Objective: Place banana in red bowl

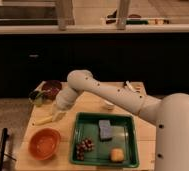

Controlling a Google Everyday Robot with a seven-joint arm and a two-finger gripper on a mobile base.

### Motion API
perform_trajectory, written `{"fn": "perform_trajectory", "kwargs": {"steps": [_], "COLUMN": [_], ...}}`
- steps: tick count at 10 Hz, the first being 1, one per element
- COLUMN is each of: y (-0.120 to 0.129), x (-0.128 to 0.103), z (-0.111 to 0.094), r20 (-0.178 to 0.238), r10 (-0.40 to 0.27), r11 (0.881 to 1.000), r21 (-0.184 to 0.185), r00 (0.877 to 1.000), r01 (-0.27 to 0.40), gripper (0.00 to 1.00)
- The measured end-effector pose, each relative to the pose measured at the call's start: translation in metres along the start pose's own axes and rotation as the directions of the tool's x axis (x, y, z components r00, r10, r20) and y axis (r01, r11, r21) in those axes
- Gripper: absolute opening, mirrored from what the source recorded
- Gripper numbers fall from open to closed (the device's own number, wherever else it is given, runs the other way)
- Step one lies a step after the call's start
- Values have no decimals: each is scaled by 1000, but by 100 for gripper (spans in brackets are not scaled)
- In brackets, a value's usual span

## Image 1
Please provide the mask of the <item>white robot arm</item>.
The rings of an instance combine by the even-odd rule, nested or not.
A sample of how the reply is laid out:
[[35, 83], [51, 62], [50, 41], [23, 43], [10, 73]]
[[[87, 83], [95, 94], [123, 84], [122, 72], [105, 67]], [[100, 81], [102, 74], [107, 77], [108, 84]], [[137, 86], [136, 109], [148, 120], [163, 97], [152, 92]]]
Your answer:
[[189, 95], [162, 99], [102, 83], [88, 70], [74, 70], [56, 96], [58, 110], [71, 109], [83, 92], [93, 93], [156, 126], [155, 171], [189, 171]]

